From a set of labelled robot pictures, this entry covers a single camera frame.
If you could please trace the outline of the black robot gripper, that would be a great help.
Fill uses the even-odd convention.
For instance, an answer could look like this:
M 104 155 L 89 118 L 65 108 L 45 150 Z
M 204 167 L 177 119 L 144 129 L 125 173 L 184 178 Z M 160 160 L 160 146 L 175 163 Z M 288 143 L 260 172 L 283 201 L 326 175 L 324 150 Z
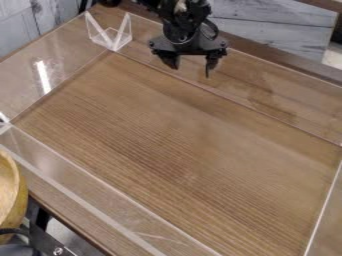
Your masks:
M 216 67 L 219 57 L 227 55 L 228 42 L 215 33 L 210 36 L 203 26 L 187 38 L 172 41 L 167 37 L 167 32 L 148 42 L 151 52 L 159 56 L 161 62 L 173 70 L 179 69 L 180 57 L 183 55 L 206 56 L 206 76 Z

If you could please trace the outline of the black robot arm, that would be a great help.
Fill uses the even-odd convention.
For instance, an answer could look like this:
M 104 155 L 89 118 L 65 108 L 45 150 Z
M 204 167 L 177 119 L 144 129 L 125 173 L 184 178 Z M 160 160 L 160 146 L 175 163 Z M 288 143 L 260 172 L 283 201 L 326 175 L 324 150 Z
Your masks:
M 227 55 L 228 43 L 210 21 L 207 0 L 135 0 L 153 12 L 163 24 L 163 34 L 148 41 L 151 52 L 161 62 L 177 70 L 184 55 L 206 57 L 206 74 Z

